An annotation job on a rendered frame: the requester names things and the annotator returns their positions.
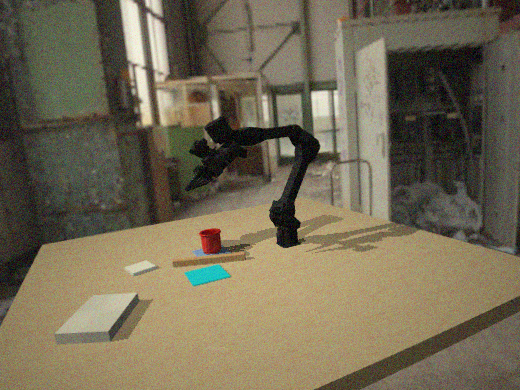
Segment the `light wooden flat bar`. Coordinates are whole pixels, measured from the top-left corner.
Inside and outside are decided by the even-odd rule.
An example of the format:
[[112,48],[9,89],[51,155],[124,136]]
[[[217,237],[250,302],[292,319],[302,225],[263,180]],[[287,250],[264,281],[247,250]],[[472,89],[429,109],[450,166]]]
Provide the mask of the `light wooden flat bar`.
[[245,252],[174,259],[173,268],[235,262],[235,261],[245,261]]

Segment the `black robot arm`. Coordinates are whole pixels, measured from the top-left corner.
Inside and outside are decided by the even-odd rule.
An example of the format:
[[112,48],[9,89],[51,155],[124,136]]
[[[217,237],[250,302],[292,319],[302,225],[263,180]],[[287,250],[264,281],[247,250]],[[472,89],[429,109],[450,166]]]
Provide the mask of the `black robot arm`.
[[[224,116],[219,116],[207,123],[204,129],[215,144],[224,143],[218,149],[222,149],[231,162],[238,156],[247,158],[247,150],[242,146],[252,146],[268,139],[290,138],[291,143],[295,146],[295,162],[281,198],[272,202],[269,217],[274,226],[279,227],[276,233],[276,244],[283,248],[300,245],[297,229],[300,228],[301,222],[294,217],[294,203],[308,165],[316,158],[320,150],[318,139],[298,124],[272,128],[242,127],[232,130]],[[189,153],[203,160],[207,156],[212,156],[215,148],[211,149],[207,146],[207,140],[202,138],[193,142]]]

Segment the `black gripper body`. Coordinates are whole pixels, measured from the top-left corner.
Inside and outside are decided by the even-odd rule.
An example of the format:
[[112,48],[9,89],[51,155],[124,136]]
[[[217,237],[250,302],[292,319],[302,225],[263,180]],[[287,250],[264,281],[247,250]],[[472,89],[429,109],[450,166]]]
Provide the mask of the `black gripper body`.
[[231,160],[222,149],[217,149],[212,156],[207,156],[201,162],[204,165],[201,165],[203,169],[211,177],[217,178],[223,173],[223,169],[231,163]]

